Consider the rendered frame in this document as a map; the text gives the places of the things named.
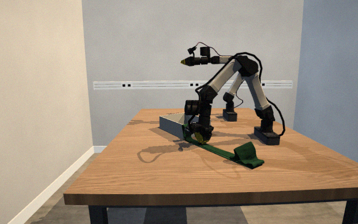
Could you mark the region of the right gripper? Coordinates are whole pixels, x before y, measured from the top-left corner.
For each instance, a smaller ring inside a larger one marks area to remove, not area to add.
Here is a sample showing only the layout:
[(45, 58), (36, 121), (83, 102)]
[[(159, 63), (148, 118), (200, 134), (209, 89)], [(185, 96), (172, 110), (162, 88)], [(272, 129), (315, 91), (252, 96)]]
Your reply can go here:
[(180, 63), (187, 65), (187, 66), (200, 65), (200, 57), (190, 56), (188, 58), (181, 60)]

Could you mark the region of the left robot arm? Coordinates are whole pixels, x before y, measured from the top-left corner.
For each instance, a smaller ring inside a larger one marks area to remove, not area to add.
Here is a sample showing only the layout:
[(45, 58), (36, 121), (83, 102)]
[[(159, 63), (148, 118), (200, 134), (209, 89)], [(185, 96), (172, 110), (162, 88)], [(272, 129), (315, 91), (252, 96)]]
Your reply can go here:
[[(280, 135), (273, 132), (273, 121), (275, 121), (273, 110), (269, 105), (262, 86), (260, 84), (258, 75), (258, 64), (242, 55), (231, 59), (229, 63), (212, 79), (212, 81), (199, 92), (201, 94), (201, 103), (196, 115), (200, 114), (202, 117), (209, 117), (211, 115), (211, 107), (213, 99), (218, 95), (217, 93), (223, 85), (236, 73), (239, 72), (244, 77), (251, 95), (255, 103), (255, 112), (261, 120), (261, 126), (254, 126), (254, 129), (261, 133), (266, 138), (280, 138)], [(199, 100), (186, 100), (184, 113), (185, 115), (193, 115)], [(198, 123), (191, 123), (184, 129), (185, 133), (192, 135), (197, 132), (196, 128), (203, 127)]]

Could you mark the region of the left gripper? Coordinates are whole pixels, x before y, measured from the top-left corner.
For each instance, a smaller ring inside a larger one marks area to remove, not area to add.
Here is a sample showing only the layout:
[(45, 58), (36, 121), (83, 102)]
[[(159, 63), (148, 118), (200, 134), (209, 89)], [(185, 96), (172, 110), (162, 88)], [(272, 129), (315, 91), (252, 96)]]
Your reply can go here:
[(194, 133), (195, 138), (199, 143), (205, 144), (210, 140), (212, 131), (214, 130), (214, 127), (210, 125), (210, 116), (202, 117), (199, 115), (197, 123), (203, 125), (203, 127), (196, 128), (197, 132)]

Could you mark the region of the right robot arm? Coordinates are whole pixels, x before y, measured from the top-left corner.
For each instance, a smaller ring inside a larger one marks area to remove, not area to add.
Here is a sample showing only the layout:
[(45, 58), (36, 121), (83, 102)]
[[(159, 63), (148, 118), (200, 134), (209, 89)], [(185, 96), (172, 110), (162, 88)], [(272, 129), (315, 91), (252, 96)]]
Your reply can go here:
[[(196, 50), (196, 48), (194, 47), (192, 49), (191, 48), (188, 49), (189, 54), (193, 54), (193, 57), (194, 57), (194, 52), (193, 51)], [(231, 57), (231, 56), (213, 56), (213, 57), (210, 57), (210, 47), (200, 47), (200, 55), (201, 56), (207, 56), (207, 57), (201, 57), (200, 58), (201, 65), (206, 65), (208, 63), (211, 63), (211, 64), (226, 64), (228, 62), (228, 59)], [(234, 95), (235, 95), (237, 89), (239, 88), (239, 86), (240, 86), (240, 84), (242, 83), (243, 80), (244, 80), (244, 77), (242, 77), (241, 74), (238, 73), (238, 75), (235, 78), (234, 82), (232, 83), (231, 87), (228, 89), (228, 91), (223, 96), (223, 100), (227, 103), (226, 104), (226, 109), (223, 109), (223, 111), (227, 115), (237, 115), (237, 113), (234, 112), (233, 98), (234, 98)]]

